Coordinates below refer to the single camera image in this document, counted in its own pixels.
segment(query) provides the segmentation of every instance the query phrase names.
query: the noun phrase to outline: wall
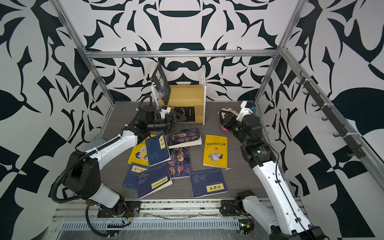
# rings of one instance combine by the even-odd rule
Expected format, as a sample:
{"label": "wall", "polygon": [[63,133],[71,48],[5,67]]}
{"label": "wall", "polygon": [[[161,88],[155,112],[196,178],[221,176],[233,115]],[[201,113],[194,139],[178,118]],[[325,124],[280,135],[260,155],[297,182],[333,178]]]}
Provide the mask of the wall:
{"label": "wall", "polygon": [[[288,50],[383,157],[382,1],[306,4]],[[384,192],[281,59],[260,110],[281,168],[314,225],[331,239],[382,239]]]}
{"label": "wall", "polygon": [[1,239],[31,239],[57,208],[52,183],[110,104],[47,1],[0,1],[0,61]]}
{"label": "wall", "polygon": [[[297,0],[66,0],[67,14],[91,51],[276,49]],[[207,97],[254,99],[271,61],[251,58],[104,59],[95,63],[117,101],[150,92],[151,63],[171,84],[197,84],[207,69]]]}

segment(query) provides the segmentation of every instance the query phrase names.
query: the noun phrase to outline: book cover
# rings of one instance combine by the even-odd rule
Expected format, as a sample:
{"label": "book cover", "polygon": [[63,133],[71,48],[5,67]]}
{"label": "book cover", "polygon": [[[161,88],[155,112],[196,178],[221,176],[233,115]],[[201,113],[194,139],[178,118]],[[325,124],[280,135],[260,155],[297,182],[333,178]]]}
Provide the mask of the book cover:
{"label": "book cover", "polygon": [[172,108],[175,112],[185,116],[187,119],[181,122],[195,122],[195,107],[174,107]]}
{"label": "book cover", "polygon": [[146,140],[148,165],[153,166],[170,160],[165,135],[151,137]]}
{"label": "book cover", "polygon": [[167,166],[171,178],[189,177],[192,172],[189,147],[173,148],[169,150],[170,161]]}
{"label": "book cover", "polygon": [[128,159],[128,163],[129,164],[137,163],[144,166],[149,166],[145,140],[133,147],[131,155],[129,156],[129,159]]}
{"label": "book cover", "polygon": [[201,136],[198,127],[186,128],[178,131],[169,138],[169,148],[201,145]]}
{"label": "book cover", "polygon": [[167,164],[163,163],[135,175],[139,199],[172,185]]}
{"label": "book cover", "polygon": [[170,97],[170,86],[164,74],[163,68],[160,63],[153,63],[152,67],[156,68],[154,68],[153,72],[151,69],[151,74],[149,74],[149,78],[152,82],[155,83],[156,90],[159,93],[159,96],[163,100],[164,104],[168,105]]}
{"label": "book cover", "polygon": [[193,198],[227,192],[220,168],[191,172],[189,177]]}
{"label": "book cover", "polygon": [[137,163],[132,163],[122,186],[127,188],[137,189],[137,179],[135,175],[137,175],[138,173],[144,172],[148,169],[151,169],[151,167],[140,165]]}
{"label": "book cover", "polygon": [[227,137],[206,135],[203,165],[211,167],[228,167]]}

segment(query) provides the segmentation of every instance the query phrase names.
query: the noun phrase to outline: bookshelf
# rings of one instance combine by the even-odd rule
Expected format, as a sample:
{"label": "bookshelf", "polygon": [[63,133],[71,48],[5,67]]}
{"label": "bookshelf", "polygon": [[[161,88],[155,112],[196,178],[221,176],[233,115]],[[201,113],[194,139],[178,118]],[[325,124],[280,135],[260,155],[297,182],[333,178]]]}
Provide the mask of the bookshelf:
{"label": "bookshelf", "polygon": [[[195,123],[205,124],[205,104],[207,96],[207,83],[205,81],[205,66],[201,68],[202,79],[200,84],[189,85],[170,85],[171,93],[168,107],[195,107]],[[164,102],[156,91],[152,83],[152,94],[158,108],[164,106]]]}

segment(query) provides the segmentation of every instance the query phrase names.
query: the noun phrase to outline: gray wooden tabletop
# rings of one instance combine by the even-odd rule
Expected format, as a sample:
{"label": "gray wooden tabletop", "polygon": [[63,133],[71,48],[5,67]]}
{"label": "gray wooden tabletop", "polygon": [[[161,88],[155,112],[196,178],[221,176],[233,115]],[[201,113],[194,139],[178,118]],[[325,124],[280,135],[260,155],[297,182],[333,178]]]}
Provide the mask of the gray wooden tabletop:
{"label": "gray wooden tabletop", "polygon": [[[138,102],[117,102],[111,118],[106,126],[103,138],[107,141],[119,134],[124,124],[128,124],[136,114]],[[243,159],[240,151],[239,141],[232,135],[221,129],[217,111],[221,108],[230,107],[240,111],[240,102],[207,102],[205,111],[205,125],[202,124],[177,124],[177,128],[198,127],[202,137],[202,145],[190,147],[192,171],[211,169],[213,167],[203,166],[203,154],[205,135],[217,135],[228,137],[228,170],[222,169],[228,192],[214,195],[215,198],[235,197],[236,193],[251,190],[257,197],[267,197],[265,189],[251,170],[248,163]],[[101,181],[109,188],[117,191],[126,198],[137,198],[136,190],[123,187],[125,176],[129,169],[128,158],[132,148],[124,151],[109,162],[100,172]],[[189,178],[173,179],[173,184],[146,198],[192,198]]]}

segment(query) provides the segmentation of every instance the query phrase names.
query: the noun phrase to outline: plush toy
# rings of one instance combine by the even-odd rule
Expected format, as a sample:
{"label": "plush toy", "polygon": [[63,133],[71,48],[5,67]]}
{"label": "plush toy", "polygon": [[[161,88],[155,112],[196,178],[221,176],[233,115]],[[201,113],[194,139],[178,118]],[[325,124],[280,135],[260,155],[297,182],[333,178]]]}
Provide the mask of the plush toy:
{"label": "plush toy", "polygon": [[[223,120],[223,118],[225,118],[225,116],[226,116],[229,112],[235,114],[236,116],[239,116],[239,114],[238,114],[238,113],[235,111],[235,109],[233,109],[233,108],[222,108],[222,109],[220,109],[220,110],[217,112],[217,113],[219,114],[219,116],[220,116],[220,122],[221,122],[221,120]],[[223,126],[221,126],[221,129],[223,129],[224,131],[229,131],[229,130],[225,129]]]}

